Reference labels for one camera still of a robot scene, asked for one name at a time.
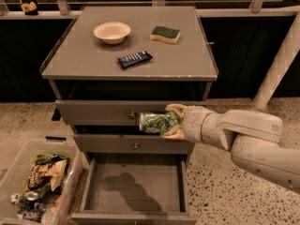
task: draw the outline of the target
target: white bowl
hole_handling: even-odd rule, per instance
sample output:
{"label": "white bowl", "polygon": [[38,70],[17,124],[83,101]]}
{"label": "white bowl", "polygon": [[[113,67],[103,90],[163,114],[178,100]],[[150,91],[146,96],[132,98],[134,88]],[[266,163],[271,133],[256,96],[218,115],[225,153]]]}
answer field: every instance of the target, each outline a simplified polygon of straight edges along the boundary
{"label": "white bowl", "polygon": [[130,33],[130,27],[122,22],[106,22],[94,29],[94,35],[106,44],[119,44]]}

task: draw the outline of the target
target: floor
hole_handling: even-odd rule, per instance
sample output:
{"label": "floor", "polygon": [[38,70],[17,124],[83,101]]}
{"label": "floor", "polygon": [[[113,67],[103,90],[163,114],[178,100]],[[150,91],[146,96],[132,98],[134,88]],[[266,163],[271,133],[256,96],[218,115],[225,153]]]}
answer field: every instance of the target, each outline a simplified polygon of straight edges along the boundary
{"label": "floor", "polygon": [[[256,110],[247,98],[209,99],[207,108],[218,113]],[[283,120],[282,147],[300,149],[299,108],[300,97],[272,98],[263,110]],[[63,121],[51,120],[53,111],[52,103],[0,103],[0,180],[26,143],[44,141],[45,136],[73,141],[72,130]],[[187,169],[187,188],[197,225],[300,224],[300,195],[242,171],[233,165],[229,153],[206,144],[196,144]]]}

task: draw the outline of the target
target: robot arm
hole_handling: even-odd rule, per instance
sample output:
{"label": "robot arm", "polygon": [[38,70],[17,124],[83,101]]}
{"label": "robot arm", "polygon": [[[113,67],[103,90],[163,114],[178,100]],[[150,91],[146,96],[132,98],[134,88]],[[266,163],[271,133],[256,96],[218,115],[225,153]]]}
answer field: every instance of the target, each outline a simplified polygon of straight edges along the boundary
{"label": "robot arm", "polygon": [[186,140],[231,152],[238,167],[300,193],[300,150],[279,147],[280,118],[262,112],[219,114],[192,107],[182,115],[181,129]]}

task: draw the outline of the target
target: plastic container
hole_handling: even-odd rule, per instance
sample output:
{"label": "plastic container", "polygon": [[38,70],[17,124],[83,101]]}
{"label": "plastic container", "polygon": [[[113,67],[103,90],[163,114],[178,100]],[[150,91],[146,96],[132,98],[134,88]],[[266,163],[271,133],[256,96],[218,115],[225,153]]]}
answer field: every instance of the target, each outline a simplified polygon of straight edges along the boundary
{"label": "plastic container", "polygon": [[38,154],[54,153],[70,158],[67,181],[60,202],[49,224],[66,224],[68,209],[83,171],[82,155],[73,143],[65,141],[31,141],[26,144],[0,183],[0,224],[40,224],[17,217],[18,208],[10,203],[10,195],[23,192],[31,167]]}

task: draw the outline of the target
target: drawer knob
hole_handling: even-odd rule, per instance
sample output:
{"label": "drawer knob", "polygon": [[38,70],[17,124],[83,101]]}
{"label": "drawer knob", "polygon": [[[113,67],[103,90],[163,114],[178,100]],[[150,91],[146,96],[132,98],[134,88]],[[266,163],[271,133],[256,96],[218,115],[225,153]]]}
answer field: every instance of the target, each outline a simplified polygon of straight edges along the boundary
{"label": "drawer knob", "polygon": [[135,112],[130,112],[129,116],[130,119],[135,119]]}
{"label": "drawer knob", "polygon": [[139,144],[138,144],[137,142],[134,143],[133,149],[134,149],[134,150],[138,150],[139,148],[140,148]]}

